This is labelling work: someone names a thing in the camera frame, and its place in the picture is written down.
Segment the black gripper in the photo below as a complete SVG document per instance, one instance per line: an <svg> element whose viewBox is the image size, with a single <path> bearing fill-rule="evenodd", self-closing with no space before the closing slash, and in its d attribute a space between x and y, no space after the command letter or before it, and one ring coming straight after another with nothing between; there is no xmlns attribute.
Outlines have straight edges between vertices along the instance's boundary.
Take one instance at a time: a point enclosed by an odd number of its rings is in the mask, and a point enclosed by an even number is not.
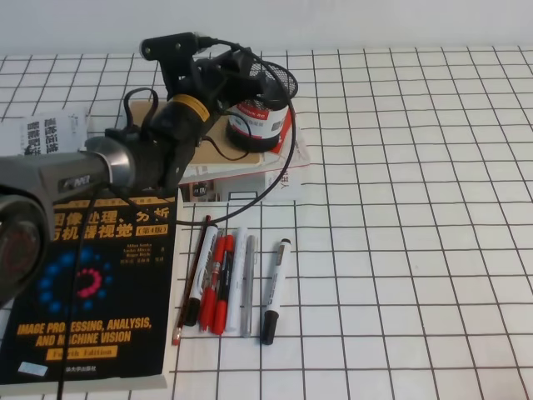
<svg viewBox="0 0 533 400"><path fill-rule="evenodd" d="M145 39L140 53L159 63L167 99L186 94L208 108L230 108L248 100L270 109L287 105L287 73L249 47L184 32Z"/></svg>

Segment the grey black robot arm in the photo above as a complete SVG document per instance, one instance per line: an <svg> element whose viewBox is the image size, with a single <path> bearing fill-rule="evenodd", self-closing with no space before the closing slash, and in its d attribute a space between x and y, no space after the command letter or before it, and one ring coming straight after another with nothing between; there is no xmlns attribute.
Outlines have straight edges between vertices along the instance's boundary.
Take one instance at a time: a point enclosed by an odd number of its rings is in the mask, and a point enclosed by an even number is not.
<svg viewBox="0 0 533 400"><path fill-rule="evenodd" d="M214 58L198 57L218 44L194 32L142 41L142 57L162 70L165 105L154 102L140 125L110 128L82 151L2 158L3 303L36 277L53 239L56 203L105 186L173 189L208 131L236 105L291 106L297 85L287 70L234 42Z"/></svg>

